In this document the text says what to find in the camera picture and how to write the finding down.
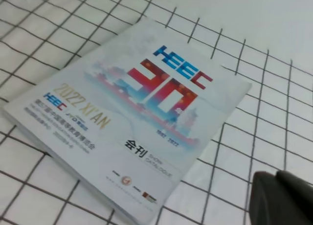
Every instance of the grid pattern surface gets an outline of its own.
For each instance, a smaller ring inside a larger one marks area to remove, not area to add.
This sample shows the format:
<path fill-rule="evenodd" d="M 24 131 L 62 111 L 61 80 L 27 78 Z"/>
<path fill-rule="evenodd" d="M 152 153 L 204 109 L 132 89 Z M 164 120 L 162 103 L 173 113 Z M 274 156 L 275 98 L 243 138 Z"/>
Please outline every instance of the grid pattern surface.
<path fill-rule="evenodd" d="M 0 0 L 0 105 L 150 17 L 253 84 L 151 225 L 249 225 L 255 171 L 313 183 L 313 76 L 160 0 Z M 0 225 L 126 225 L 0 116 Z"/>

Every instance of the book cover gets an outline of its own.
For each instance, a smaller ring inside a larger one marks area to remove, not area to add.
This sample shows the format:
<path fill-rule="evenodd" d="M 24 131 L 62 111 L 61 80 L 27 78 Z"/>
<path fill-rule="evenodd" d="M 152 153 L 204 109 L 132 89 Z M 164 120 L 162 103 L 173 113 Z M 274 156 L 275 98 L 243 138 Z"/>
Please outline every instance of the book cover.
<path fill-rule="evenodd" d="M 145 225 L 249 89 L 144 19 L 4 111 L 100 197 Z"/>

